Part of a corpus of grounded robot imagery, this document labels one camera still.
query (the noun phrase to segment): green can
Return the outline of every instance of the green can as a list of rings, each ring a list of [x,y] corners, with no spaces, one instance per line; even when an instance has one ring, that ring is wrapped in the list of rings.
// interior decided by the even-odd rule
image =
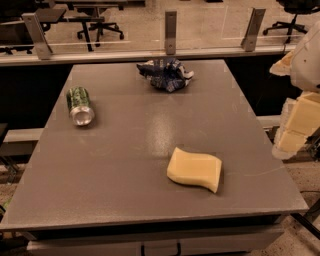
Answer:
[[[78,126],[89,124],[94,118],[88,91],[83,87],[73,87],[67,92],[70,117]]]

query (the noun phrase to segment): desk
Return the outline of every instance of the desk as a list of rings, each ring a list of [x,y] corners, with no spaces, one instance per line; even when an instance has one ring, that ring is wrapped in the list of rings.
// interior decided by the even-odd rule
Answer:
[[[66,243],[61,250],[128,242],[132,253],[141,243],[169,239],[192,255],[262,249],[274,241],[282,232],[278,217],[306,211],[305,201],[272,157],[224,61],[184,64],[195,76],[173,94],[152,88],[134,63],[75,65],[0,230],[38,239],[30,249],[68,237],[58,240]],[[90,93],[96,119],[88,127],[69,119],[65,93],[72,86]],[[176,146],[222,160],[216,194],[166,177]],[[76,238],[91,235],[100,238]]]

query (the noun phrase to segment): crumpled wrapper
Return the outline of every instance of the crumpled wrapper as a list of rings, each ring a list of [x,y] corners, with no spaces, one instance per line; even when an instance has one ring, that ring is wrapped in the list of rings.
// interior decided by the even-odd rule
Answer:
[[[169,93],[186,87],[194,72],[187,72],[176,58],[150,60],[137,64],[140,75],[150,80],[151,86]]]

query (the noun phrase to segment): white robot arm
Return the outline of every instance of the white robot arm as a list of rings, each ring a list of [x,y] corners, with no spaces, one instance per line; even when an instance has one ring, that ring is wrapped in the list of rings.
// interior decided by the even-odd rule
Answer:
[[[282,109],[272,153],[283,160],[294,156],[320,127],[320,22],[309,30],[289,59],[288,68],[275,68],[276,63],[270,70],[290,74],[291,83],[303,90],[297,100],[287,99]]]

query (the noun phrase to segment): sponge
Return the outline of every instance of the sponge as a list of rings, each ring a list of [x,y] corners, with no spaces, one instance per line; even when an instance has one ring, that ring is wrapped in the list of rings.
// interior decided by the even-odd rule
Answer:
[[[216,193],[222,162],[209,154],[188,153],[175,148],[167,169],[167,176],[176,183],[198,185]]]

